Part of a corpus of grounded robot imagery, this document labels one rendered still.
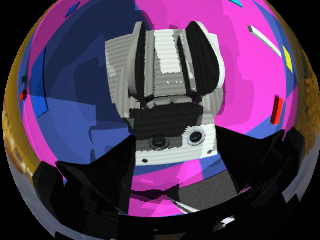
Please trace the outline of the cyan flat plate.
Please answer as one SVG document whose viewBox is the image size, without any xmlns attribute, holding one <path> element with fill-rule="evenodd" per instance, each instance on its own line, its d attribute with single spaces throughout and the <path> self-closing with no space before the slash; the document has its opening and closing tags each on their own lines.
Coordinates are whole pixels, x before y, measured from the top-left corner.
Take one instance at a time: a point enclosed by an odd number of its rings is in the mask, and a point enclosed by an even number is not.
<svg viewBox="0 0 320 240">
<path fill-rule="evenodd" d="M 241 5 L 239 0 L 229 0 L 229 1 L 232 1 L 232 3 L 235 3 L 235 4 L 239 5 L 239 7 L 243 8 L 243 5 Z"/>
</svg>

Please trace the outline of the red rectangular bar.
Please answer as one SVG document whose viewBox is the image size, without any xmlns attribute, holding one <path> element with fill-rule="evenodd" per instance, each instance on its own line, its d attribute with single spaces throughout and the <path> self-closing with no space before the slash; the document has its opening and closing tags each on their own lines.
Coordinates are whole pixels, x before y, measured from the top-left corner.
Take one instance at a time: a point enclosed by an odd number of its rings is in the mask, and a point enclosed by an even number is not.
<svg viewBox="0 0 320 240">
<path fill-rule="evenodd" d="M 24 91 L 24 89 L 23 89 L 23 92 L 21 92 L 20 101 L 21 101 L 21 100 L 24 100 L 24 97 L 25 97 L 25 96 L 27 96 L 27 89 L 25 89 L 25 91 Z"/>
</svg>

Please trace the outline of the yellow rectangular block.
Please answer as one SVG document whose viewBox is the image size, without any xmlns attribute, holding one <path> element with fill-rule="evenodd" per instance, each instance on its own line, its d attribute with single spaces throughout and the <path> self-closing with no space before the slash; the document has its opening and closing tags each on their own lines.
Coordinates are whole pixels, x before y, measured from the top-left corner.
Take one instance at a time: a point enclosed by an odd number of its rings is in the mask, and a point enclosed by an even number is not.
<svg viewBox="0 0 320 240">
<path fill-rule="evenodd" d="M 292 61 L 291 61 L 291 57 L 289 57 L 289 55 L 288 55 L 288 52 L 287 52 L 287 49 L 285 49 L 284 48 L 284 45 L 283 45 L 283 51 L 284 51 L 284 55 L 285 55 L 285 61 L 287 61 L 287 63 L 285 63 L 285 64 L 287 64 L 287 67 L 289 68 L 289 69 L 291 69 L 291 72 L 292 72 Z M 293 72 L 292 72 L 293 73 Z"/>
</svg>

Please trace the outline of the small blue flat plate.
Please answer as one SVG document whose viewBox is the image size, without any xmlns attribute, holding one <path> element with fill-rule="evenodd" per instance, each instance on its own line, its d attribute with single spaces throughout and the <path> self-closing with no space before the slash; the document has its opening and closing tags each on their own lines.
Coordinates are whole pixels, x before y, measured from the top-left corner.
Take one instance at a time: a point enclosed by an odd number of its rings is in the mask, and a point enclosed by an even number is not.
<svg viewBox="0 0 320 240">
<path fill-rule="evenodd" d="M 79 3 L 81 3 L 81 1 L 79 1 Z M 65 13 L 64 19 L 65 19 L 65 17 L 67 17 L 69 15 L 69 13 L 76 11 L 76 8 L 79 7 L 79 3 L 76 3 L 75 5 L 73 5 L 73 7 L 68 9 L 68 12 Z"/>
</svg>

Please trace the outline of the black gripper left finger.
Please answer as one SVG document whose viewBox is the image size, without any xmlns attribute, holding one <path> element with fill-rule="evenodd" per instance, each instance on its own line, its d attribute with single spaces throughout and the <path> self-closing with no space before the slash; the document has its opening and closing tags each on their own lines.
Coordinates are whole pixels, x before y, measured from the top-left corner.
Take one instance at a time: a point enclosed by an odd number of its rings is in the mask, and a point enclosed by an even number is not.
<svg viewBox="0 0 320 240">
<path fill-rule="evenodd" d="M 119 213 L 128 215 L 135 155 L 136 135 L 131 135 L 91 164 L 71 164 L 59 160 L 55 161 L 55 165 L 65 179 L 92 188 Z"/>
</svg>

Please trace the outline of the red rectangular block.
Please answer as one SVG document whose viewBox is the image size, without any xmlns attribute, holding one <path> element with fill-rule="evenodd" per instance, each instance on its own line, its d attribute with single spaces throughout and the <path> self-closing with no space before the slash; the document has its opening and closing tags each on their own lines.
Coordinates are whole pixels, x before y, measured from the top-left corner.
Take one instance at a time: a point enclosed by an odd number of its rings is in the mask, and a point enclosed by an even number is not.
<svg viewBox="0 0 320 240">
<path fill-rule="evenodd" d="M 273 101 L 273 108 L 272 108 L 273 112 L 271 115 L 271 121 L 269 121 L 269 123 L 279 124 L 281 109 L 283 109 L 281 105 L 283 105 L 283 99 L 280 99 L 279 96 L 277 97 L 275 96 L 275 101 Z"/>
</svg>

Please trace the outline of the blue flat square plate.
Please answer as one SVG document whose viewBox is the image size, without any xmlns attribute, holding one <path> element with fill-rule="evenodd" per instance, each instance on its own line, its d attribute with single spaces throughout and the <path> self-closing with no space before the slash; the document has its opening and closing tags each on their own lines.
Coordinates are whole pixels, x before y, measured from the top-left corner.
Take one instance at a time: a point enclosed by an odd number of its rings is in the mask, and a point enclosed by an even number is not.
<svg viewBox="0 0 320 240">
<path fill-rule="evenodd" d="M 39 53 L 39 57 L 36 57 L 35 64 L 32 65 L 32 100 L 33 107 L 35 107 L 36 117 L 43 115 L 45 111 L 48 111 L 47 96 L 45 96 L 44 89 L 44 57 L 45 49 Z"/>
</svg>

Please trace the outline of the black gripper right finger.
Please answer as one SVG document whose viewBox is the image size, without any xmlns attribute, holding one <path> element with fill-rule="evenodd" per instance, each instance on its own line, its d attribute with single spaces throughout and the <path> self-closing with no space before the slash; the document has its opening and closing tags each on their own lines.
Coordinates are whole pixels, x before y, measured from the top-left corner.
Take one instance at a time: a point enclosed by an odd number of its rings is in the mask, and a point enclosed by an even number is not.
<svg viewBox="0 0 320 240">
<path fill-rule="evenodd" d="M 277 133 L 272 133 L 264 139 L 243 135 L 231 131 L 225 127 L 216 128 L 217 152 L 220 153 L 221 160 L 224 161 L 225 168 L 228 169 L 229 176 L 237 195 L 251 188 L 251 180 L 259 171 L 261 164 L 267 159 L 268 152 L 275 147 L 279 141 L 283 141 L 285 129 Z"/>
</svg>

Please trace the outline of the small teal block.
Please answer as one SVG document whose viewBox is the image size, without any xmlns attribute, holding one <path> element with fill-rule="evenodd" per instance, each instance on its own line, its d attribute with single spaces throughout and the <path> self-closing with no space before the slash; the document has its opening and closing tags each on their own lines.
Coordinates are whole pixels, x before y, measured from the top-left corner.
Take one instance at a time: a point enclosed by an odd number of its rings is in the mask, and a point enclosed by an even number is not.
<svg viewBox="0 0 320 240">
<path fill-rule="evenodd" d="M 24 83 L 25 80 L 27 80 L 27 76 L 21 76 L 21 83 Z"/>
</svg>

